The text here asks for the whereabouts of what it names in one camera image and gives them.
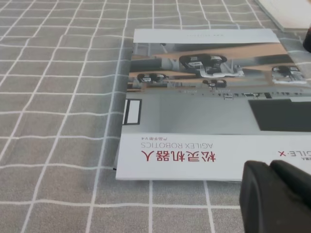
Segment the table surface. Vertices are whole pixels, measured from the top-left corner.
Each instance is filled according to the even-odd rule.
[[[0,0],[1,232],[243,232],[239,183],[115,180],[134,28],[271,28],[311,75],[253,0]]]

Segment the robot image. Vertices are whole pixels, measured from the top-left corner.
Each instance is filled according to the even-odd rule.
[[[179,62],[188,70],[193,70],[200,78],[223,78],[244,76],[240,66],[226,64],[227,58],[221,55],[195,54],[181,56]]]
[[[306,84],[302,73],[295,66],[278,66],[272,68],[272,81],[280,84]]]
[[[168,77],[165,74],[139,74],[137,79],[140,83],[161,83],[164,79]]]

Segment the booklet cover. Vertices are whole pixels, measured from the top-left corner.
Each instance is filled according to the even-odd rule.
[[[271,30],[135,30],[116,178],[240,181],[275,159],[311,173],[310,80]]]

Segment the black object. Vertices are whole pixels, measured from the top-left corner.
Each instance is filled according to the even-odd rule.
[[[137,79],[140,83],[160,83],[163,79],[166,79],[167,76],[165,74],[139,74]]]
[[[310,233],[311,176],[284,161],[247,161],[240,206],[246,233]]]
[[[256,65],[294,63],[288,54],[254,57]]]
[[[267,98],[267,99],[272,99],[272,96],[269,92],[265,92],[264,93],[264,96]]]
[[[306,51],[311,52],[311,26],[302,45]]]
[[[311,102],[249,100],[261,131],[311,132]]]
[[[291,69],[288,66],[278,66],[272,68],[273,72],[278,72],[283,77],[289,77],[292,75]]]
[[[202,81],[203,84],[208,85],[209,87],[216,87],[216,88],[225,88],[227,87],[227,81],[226,80],[217,80],[217,79],[212,79],[212,80],[203,80]]]
[[[161,58],[139,59],[131,61],[130,72],[144,72],[153,70],[162,70]]]

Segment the black plastic part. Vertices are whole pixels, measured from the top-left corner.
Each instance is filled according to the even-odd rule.
[[[302,45],[306,51],[311,52],[311,27],[309,28]]]
[[[272,99],[272,96],[269,92],[265,92],[264,93],[264,96],[267,98],[267,99]]]
[[[280,160],[272,161],[270,167],[311,208],[311,176],[293,165]]]
[[[278,167],[278,171],[289,171],[277,162],[273,166]],[[244,164],[240,206],[246,233],[311,232],[311,209],[265,163],[247,161]]]
[[[221,80],[216,80],[216,79],[211,79],[211,80],[209,80],[209,79],[204,79],[203,81],[202,81],[202,83],[203,84],[206,84],[206,85],[208,85],[208,86],[210,86],[210,87],[216,87],[216,88],[225,88],[225,87],[227,87],[227,81],[226,80],[223,80],[223,79],[221,79]]]

